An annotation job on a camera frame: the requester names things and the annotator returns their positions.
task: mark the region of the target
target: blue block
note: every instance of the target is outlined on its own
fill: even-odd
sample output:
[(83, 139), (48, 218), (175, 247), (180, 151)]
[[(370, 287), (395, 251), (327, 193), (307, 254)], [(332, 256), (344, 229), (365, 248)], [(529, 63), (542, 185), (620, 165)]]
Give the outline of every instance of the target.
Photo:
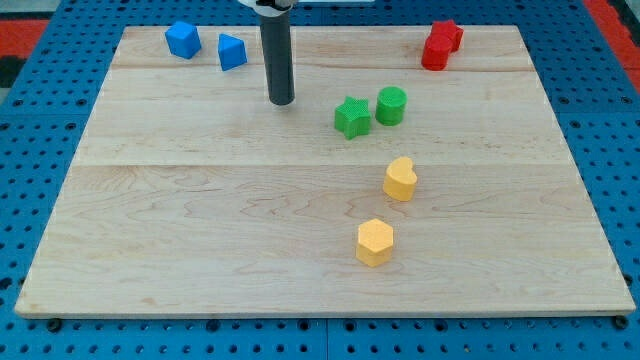
[(220, 56), (222, 71), (246, 63), (247, 51), (244, 47), (244, 41), (233, 36), (220, 34), (218, 37), (218, 56)]
[(167, 38), (171, 53), (185, 59), (191, 59), (202, 47), (198, 29), (183, 21), (176, 21), (164, 36)]

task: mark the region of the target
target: wood grain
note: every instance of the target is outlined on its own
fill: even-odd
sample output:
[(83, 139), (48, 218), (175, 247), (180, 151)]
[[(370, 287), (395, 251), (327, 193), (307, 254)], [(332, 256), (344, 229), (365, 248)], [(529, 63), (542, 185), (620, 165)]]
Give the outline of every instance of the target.
[[(465, 27), (449, 71), (425, 27), (294, 29), (297, 100), (269, 104), (255, 28), (168, 55), (128, 28), (16, 311), (30, 318), (502, 317), (635, 308), (515, 27)], [(222, 73), (220, 32), (249, 64)], [(404, 122), (346, 141), (345, 95), (409, 94)], [(416, 163), (414, 199), (382, 192)], [(395, 230), (355, 259), (357, 226)]]

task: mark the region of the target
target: yellow heart block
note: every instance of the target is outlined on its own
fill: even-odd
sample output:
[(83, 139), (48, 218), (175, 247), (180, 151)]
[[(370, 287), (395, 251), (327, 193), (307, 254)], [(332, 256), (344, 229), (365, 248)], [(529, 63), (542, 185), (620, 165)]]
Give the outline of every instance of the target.
[(391, 259), (393, 228), (385, 222), (373, 219), (358, 226), (356, 258), (376, 267)]
[(399, 157), (387, 167), (382, 190), (392, 198), (409, 201), (413, 198), (418, 176), (413, 172), (413, 160)]

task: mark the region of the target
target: blue triangular prism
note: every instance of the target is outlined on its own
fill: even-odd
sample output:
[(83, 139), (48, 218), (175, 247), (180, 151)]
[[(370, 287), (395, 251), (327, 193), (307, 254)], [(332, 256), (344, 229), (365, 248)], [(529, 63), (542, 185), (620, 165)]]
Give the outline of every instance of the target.
[(218, 51), (226, 50), (238, 45), (244, 46), (244, 41), (227, 34), (220, 34), (218, 37)]

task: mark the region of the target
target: green star block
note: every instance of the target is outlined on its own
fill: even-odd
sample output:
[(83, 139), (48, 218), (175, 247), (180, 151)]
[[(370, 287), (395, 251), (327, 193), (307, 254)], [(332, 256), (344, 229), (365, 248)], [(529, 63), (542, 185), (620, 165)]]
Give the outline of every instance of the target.
[(336, 130), (344, 133), (347, 140), (369, 134), (370, 122), (371, 113), (367, 99), (347, 96), (344, 103), (336, 108), (334, 126)]

